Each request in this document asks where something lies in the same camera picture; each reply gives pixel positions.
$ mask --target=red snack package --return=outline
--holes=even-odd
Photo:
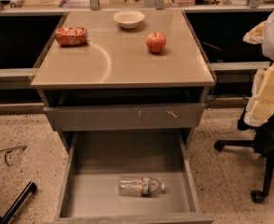
[[[56,29],[56,40],[61,46],[86,44],[88,32],[84,27],[62,27]]]

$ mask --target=chair wheel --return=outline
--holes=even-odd
[[[251,199],[254,203],[263,203],[265,195],[261,190],[253,190],[251,191]]]
[[[222,149],[224,148],[224,144],[221,141],[217,141],[214,143],[213,147],[217,150],[217,151],[222,151]]]

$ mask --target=tile floor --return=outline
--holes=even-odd
[[[38,186],[10,223],[39,224],[54,218],[60,195],[67,153],[59,136],[51,130],[39,106],[0,109],[0,149],[25,145],[12,155],[12,165],[0,153],[0,216],[14,202],[29,181]],[[253,131],[238,132],[241,108],[204,111],[195,130],[188,156],[204,213],[215,224],[274,224],[274,176],[264,203],[252,203],[251,189],[261,189],[265,161],[243,147],[219,153],[217,139],[251,139]]]

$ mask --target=gray desk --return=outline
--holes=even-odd
[[[89,44],[62,48],[55,41],[32,82],[69,151],[56,221],[211,223],[200,213],[186,149],[212,75],[181,11],[142,10],[144,22],[130,31],[119,29],[114,12],[70,12],[63,26],[86,27]],[[155,31],[167,37],[159,55],[145,45]],[[123,200],[111,189],[124,172],[165,179],[158,208],[152,203],[144,212],[145,199]]]

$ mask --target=chair leg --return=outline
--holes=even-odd
[[[30,192],[35,192],[36,185],[33,182],[29,182],[22,193],[19,195],[17,200],[12,204],[12,206],[7,210],[6,214],[3,217],[1,224],[7,224],[9,220],[13,217],[17,209],[21,206],[25,198]]]
[[[218,140],[213,147],[218,151],[222,151],[225,146],[252,147],[252,145],[253,140]]]
[[[267,156],[263,190],[251,191],[251,198],[254,203],[262,203],[265,200],[265,198],[268,196],[273,173],[274,173],[274,154]]]

